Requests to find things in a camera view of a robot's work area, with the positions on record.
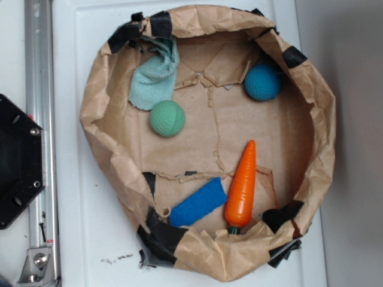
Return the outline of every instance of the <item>metal rail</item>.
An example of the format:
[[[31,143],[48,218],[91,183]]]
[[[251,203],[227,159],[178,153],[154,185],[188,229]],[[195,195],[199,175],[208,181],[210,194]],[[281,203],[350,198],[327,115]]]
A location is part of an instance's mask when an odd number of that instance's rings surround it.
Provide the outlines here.
[[[45,189],[29,205],[30,246],[18,286],[59,283],[51,0],[25,0],[26,110],[44,129]]]

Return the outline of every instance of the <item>blue sponge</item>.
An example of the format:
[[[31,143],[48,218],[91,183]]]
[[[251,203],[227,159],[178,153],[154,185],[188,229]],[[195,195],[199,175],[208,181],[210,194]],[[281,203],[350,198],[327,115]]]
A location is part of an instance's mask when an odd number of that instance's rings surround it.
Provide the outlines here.
[[[189,226],[225,202],[221,179],[214,178],[173,208],[169,219],[173,226]]]

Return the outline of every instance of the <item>paper bag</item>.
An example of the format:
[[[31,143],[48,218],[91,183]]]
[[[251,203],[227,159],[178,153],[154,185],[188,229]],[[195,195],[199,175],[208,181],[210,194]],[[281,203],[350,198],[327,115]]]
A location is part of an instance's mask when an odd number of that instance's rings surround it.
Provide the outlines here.
[[[128,101],[134,70],[154,55],[141,35],[177,40],[181,63],[172,100],[187,120],[172,138],[155,134],[149,112]],[[283,74],[273,101],[252,100],[241,84],[259,61]],[[280,258],[307,232],[333,177],[335,97],[258,10],[191,5],[132,15],[100,49],[80,117],[138,233],[143,261],[152,265],[220,281],[244,276]],[[223,206],[190,227],[171,226],[171,208],[209,179],[219,176],[228,191],[250,139],[257,141],[256,194],[242,234],[228,234]]]

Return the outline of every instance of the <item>bolt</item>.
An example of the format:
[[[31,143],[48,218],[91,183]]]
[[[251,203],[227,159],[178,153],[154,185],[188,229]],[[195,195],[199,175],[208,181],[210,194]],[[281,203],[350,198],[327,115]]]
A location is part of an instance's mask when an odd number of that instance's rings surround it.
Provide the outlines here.
[[[35,259],[35,264],[38,267],[44,267],[45,265],[47,265],[48,258],[45,256],[45,254],[42,254],[42,253],[36,254],[34,259]]]
[[[30,131],[30,133],[32,136],[38,136],[40,134],[40,131],[38,129],[34,128]]]
[[[27,278],[28,282],[36,282],[36,280],[37,280],[37,275],[36,274],[31,274]]]

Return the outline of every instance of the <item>black hexagonal plate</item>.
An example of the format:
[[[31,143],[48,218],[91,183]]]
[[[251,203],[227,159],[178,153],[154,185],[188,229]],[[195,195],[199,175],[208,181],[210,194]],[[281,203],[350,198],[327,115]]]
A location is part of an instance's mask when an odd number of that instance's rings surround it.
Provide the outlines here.
[[[0,229],[44,188],[42,128],[0,94]]]

